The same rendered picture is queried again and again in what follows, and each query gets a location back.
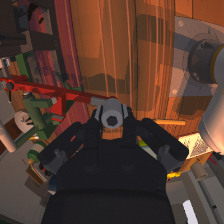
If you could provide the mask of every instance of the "screw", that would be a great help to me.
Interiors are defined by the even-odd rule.
[[[182,21],[179,21],[179,26],[184,26],[184,23]]]

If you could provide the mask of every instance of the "red tool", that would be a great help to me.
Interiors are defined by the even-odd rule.
[[[210,157],[212,156],[212,154],[209,156],[209,160],[211,160],[212,162],[214,162]],[[217,164],[216,162],[214,162],[214,164]]]
[[[66,101],[73,100],[77,102],[84,102],[91,105],[103,105],[103,103],[110,98],[115,98],[115,96],[100,96],[96,94],[89,94],[77,90],[69,90],[67,88],[61,88],[56,86],[48,86],[39,83],[29,82],[26,75],[14,76],[13,78],[0,78],[1,81],[6,83],[13,83],[14,88],[11,91],[23,90],[27,92],[34,92],[36,94],[44,94],[57,99],[57,103],[51,107],[51,112],[56,115],[60,115],[58,121],[62,121],[65,117],[64,111],[66,110]]]

